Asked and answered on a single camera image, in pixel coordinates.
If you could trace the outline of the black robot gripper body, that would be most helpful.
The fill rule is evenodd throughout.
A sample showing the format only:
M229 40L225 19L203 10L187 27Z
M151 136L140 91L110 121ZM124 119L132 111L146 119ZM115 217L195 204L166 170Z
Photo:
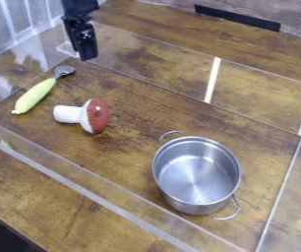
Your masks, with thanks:
M100 9L99 0L61 0L63 20L89 21L89 14Z

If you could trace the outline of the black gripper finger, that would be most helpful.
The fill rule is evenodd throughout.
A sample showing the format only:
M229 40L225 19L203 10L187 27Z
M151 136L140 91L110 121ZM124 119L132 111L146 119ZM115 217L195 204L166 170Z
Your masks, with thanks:
M95 27L88 19L63 19L73 50L79 53L80 59L88 61L99 56Z

